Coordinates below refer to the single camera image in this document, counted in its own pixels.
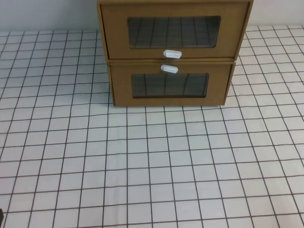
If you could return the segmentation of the dark robot base left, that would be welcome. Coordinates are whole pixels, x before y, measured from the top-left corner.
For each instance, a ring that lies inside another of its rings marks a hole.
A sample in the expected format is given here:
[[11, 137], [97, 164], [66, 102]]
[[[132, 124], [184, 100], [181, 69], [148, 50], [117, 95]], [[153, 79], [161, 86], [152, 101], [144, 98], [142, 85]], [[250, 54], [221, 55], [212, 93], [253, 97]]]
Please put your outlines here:
[[3, 218], [4, 218], [3, 211], [2, 211], [2, 209], [0, 209], [0, 224], [3, 221]]

